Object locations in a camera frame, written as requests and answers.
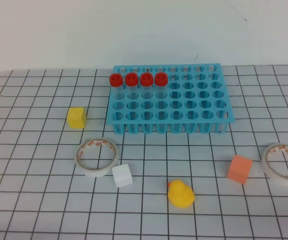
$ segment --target white tape roll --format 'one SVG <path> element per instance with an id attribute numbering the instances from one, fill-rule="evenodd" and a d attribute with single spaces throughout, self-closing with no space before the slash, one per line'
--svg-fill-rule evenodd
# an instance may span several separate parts
<path id="1" fill-rule="evenodd" d="M 268 164 L 267 156 L 272 153 L 276 152 L 283 152 L 284 154 L 288 154 L 288 144 L 272 144 L 268 148 L 265 149 L 263 153 L 263 157 L 261 160 L 263 171 L 276 183 L 288 186 L 288 177 L 283 176 L 279 173 L 277 173 L 274 169 L 271 168 L 271 166 Z"/>
<path id="2" fill-rule="evenodd" d="M 101 169 L 85 168 L 81 166 L 80 158 L 84 154 L 85 150 L 89 148 L 93 148 L 93 147 L 100 147 L 100 146 L 110 148 L 111 150 L 114 151 L 113 161 L 108 166 L 101 168 Z M 79 149 L 77 150 L 77 153 L 75 156 L 76 166 L 80 168 L 86 176 L 89 176 L 92 178 L 102 177 L 106 175 L 109 169 L 111 169 L 117 163 L 118 160 L 119 160 L 119 153 L 118 153 L 116 145 L 104 137 L 91 138 L 87 142 L 80 144 Z"/>

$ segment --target orange sponge block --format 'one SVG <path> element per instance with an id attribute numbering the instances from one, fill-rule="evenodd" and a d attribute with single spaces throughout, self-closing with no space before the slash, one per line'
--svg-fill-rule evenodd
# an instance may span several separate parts
<path id="1" fill-rule="evenodd" d="M 252 163 L 252 160 L 235 155 L 229 166 L 227 177 L 240 184 L 245 184 Z"/>

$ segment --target white grid surface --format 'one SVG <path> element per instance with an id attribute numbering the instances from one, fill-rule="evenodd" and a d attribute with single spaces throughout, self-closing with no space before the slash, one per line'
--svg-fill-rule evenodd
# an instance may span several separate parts
<path id="1" fill-rule="evenodd" d="M 266 146 L 288 143 L 288 65 L 223 67 L 236 118 L 224 135 L 115 135 L 105 125 L 111 72 L 0 73 L 0 240 L 288 239 L 288 188 L 259 164 Z M 69 107 L 87 108 L 84 129 L 67 126 Z M 131 186 L 75 169 L 77 146 L 98 136 L 118 145 Z M 244 185 L 226 178 L 235 154 L 254 160 Z M 288 161 L 271 164 L 288 174 Z M 168 203 L 177 178 L 193 187 L 192 207 Z"/>

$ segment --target red cap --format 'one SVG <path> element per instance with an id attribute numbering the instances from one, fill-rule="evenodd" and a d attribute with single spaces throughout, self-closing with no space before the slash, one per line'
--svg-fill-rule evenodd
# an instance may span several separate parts
<path id="1" fill-rule="evenodd" d="M 125 82 L 127 86 L 133 87 L 138 84 L 138 75 L 134 72 L 130 72 L 125 76 Z"/>
<path id="2" fill-rule="evenodd" d="M 123 84 L 123 76 L 120 73 L 113 73 L 109 76 L 109 82 L 112 87 L 119 87 Z"/>
<path id="3" fill-rule="evenodd" d="M 144 87 L 152 86 L 154 83 L 154 76 L 150 72 L 144 72 L 140 75 L 140 84 Z"/>
<path id="4" fill-rule="evenodd" d="M 155 84 L 157 86 L 163 87 L 168 83 L 168 76 L 164 72 L 158 72 L 155 75 Z"/>

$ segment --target yellow rubber duck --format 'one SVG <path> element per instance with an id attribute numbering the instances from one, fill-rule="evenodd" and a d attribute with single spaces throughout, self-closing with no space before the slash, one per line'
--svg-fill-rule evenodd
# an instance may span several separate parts
<path id="1" fill-rule="evenodd" d="M 195 201 L 193 190 L 181 180 L 174 180 L 168 183 L 168 199 L 178 208 L 187 208 Z"/>

